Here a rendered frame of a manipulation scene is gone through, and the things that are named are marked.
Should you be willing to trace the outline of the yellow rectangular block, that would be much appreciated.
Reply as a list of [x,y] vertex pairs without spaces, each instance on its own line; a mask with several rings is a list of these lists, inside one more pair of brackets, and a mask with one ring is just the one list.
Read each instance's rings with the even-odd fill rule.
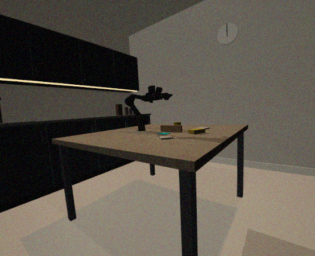
[[201,134],[201,133],[205,133],[205,129],[189,129],[188,130],[188,134]]

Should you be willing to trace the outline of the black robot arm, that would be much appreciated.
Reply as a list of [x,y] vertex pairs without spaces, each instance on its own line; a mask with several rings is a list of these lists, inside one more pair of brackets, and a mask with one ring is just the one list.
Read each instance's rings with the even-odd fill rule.
[[[161,87],[156,87],[156,91],[158,92],[162,92],[162,88]],[[135,113],[135,115],[137,116],[137,122],[136,125],[138,125],[138,130],[137,131],[145,131],[145,125],[147,118],[145,117],[144,114],[141,114],[139,112],[139,110],[136,108],[136,106],[134,105],[134,100],[135,98],[137,99],[141,99],[142,101],[148,101],[150,103],[153,103],[154,101],[154,92],[155,92],[155,86],[151,85],[148,87],[148,93],[146,93],[145,95],[141,96],[141,95],[137,95],[137,94],[131,94],[130,96],[128,96],[125,99],[125,104],[128,105],[132,111]]]

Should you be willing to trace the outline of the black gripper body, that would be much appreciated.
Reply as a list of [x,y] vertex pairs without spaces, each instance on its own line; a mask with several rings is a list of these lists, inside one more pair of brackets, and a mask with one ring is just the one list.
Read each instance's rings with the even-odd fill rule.
[[164,98],[165,100],[167,100],[166,96],[164,96],[164,97],[162,97],[161,99],[159,99],[159,98],[158,98],[158,92],[157,92],[157,91],[154,92],[154,96],[153,96],[153,97],[154,97],[154,100],[162,100],[163,98]]

